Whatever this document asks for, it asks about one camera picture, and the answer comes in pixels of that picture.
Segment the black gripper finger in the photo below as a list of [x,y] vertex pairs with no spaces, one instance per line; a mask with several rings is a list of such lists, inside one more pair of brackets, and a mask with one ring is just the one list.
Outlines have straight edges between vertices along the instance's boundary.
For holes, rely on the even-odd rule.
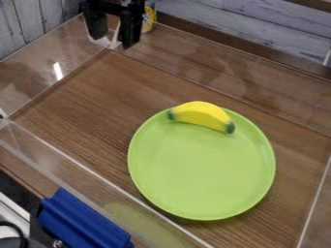
[[106,13],[87,9],[83,16],[90,36],[94,40],[99,40],[107,35],[108,30]]
[[141,41],[145,13],[125,11],[121,15],[119,38],[125,48],[130,48]]

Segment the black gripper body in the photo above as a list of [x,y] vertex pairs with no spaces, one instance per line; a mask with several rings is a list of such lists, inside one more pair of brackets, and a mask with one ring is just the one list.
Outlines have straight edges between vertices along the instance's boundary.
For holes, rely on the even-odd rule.
[[126,6],[112,3],[111,0],[82,0],[82,9],[111,15],[122,15],[123,13],[142,15],[146,12],[146,0],[131,0]]

